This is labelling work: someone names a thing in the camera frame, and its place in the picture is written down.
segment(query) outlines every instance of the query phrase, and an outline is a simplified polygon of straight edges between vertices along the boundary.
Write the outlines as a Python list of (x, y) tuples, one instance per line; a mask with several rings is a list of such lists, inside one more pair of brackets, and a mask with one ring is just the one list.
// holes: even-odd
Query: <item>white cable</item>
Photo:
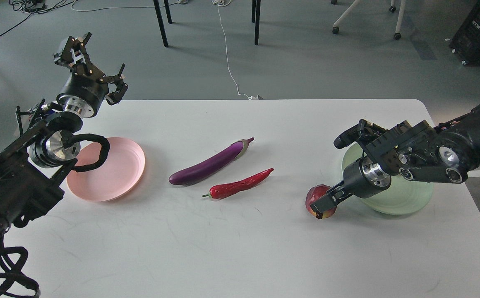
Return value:
[(223, 39), (225, 40), (225, 57), (227, 58), (227, 70), (229, 70), (229, 75), (231, 75), (231, 79), (233, 79), (233, 82), (236, 85), (237, 96), (246, 96), (247, 99), (249, 99), (249, 96), (247, 96), (247, 94), (240, 93), (240, 90), (238, 89), (238, 83), (236, 83), (236, 80), (233, 77), (233, 74), (231, 73), (231, 69), (229, 68), (229, 53), (227, 51), (227, 36), (225, 36), (225, 29), (223, 28), (223, 24), (221, 23), (220, 6), (216, 5), (216, 7), (218, 8), (218, 16), (220, 17), (220, 26), (221, 26), (221, 30), (223, 31)]
[(212, 4), (216, 4), (216, 6), (220, 7), (225, 7), (229, 4), (231, 4), (232, 0), (229, 0), (229, 2), (225, 3), (225, 0), (211, 0)]

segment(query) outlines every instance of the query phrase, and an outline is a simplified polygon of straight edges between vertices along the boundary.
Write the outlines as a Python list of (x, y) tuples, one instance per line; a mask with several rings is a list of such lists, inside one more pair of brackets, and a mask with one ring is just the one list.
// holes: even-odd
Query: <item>red fruit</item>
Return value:
[(336, 212), (337, 207), (334, 207), (330, 210), (323, 212), (323, 215), (321, 216), (321, 218), (319, 218), (317, 214), (312, 210), (312, 208), (310, 208), (310, 204), (319, 200), (319, 198), (324, 196), (330, 188), (331, 187), (327, 185), (320, 184), (320, 185), (317, 185), (316, 187), (310, 188), (310, 191), (308, 191), (308, 194), (306, 194), (306, 202), (305, 202), (306, 210), (308, 210), (308, 212), (310, 212), (312, 215), (314, 215), (318, 219), (325, 219), (327, 217), (331, 217), (334, 214), (334, 212)]

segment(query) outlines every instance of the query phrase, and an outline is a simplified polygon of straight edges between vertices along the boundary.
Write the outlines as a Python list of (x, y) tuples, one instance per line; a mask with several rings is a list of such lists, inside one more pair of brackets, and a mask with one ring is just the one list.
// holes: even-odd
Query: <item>plate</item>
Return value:
[[(142, 176), (145, 165), (142, 148), (127, 138), (112, 137), (108, 141), (108, 159), (100, 168), (68, 174), (67, 186), (77, 197), (91, 202), (113, 200), (130, 191)], [(87, 145), (78, 154), (76, 165), (96, 162), (99, 152), (99, 143)]]
[[(363, 154), (359, 144), (346, 151), (341, 170)], [(360, 200), (370, 208), (391, 215), (405, 215), (419, 211), (431, 200), (433, 183), (407, 181), (400, 175), (391, 176), (391, 186), (379, 194)]]

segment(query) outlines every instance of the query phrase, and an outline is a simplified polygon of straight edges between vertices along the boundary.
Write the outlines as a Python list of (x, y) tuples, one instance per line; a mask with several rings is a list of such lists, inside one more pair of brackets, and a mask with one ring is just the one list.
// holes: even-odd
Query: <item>gray floor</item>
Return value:
[[(46, 1), (48, 6), (57, 2)], [(89, 31), (93, 36), (87, 50), (96, 66), (110, 75), (126, 64), (130, 87), (124, 100), (246, 99), (237, 96), (229, 76), (218, 10), (210, 2), (189, 0), (170, 7), (174, 23), (166, 23), (169, 48), (162, 45), (152, 8), (76, 12), (69, 5), (33, 15), (0, 37), (0, 150), (14, 138), (15, 106), (52, 100), (65, 83), (67, 70), (52, 62), (60, 42)], [(393, 40), (398, 13), (388, 12), (389, 0), (364, 1), (340, 25), (337, 36), (331, 33), (332, 24), (351, 0), (338, 5), (263, 0), (259, 46), (253, 45), (251, 1), (233, 0), (219, 12), (240, 93), (265, 99), (415, 98), (439, 123), (480, 103), (480, 67), (462, 66), (446, 41), (475, 2), (408, 1), (402, 39)], [(152, 4), (80, 0), (75, 8)], [(25, 17), (0, 0), (0, 34)], [(150, 113), (153, 117), (161, 111)], [(113, 125), (117, 121), (125, 120), (114, 119)], [(467, 185), (480, 208), (480, 179)]]

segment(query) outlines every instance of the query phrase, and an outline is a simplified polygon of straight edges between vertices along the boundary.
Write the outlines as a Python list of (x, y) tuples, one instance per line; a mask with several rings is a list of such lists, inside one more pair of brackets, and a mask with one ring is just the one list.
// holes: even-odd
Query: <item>red chili pepper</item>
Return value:
[(203, 196), (212, 198), (214, 200), (227, 198), (242, 190), (248, 190), (255, 187), (255, 185), (266, 179), (273, 170), (273, 168), (269, 168), (268, 170), (252, 175), (251, 177), (247, 177), (244, 180), (233, 183), (214, 185), (210, 188), (209, 193)]

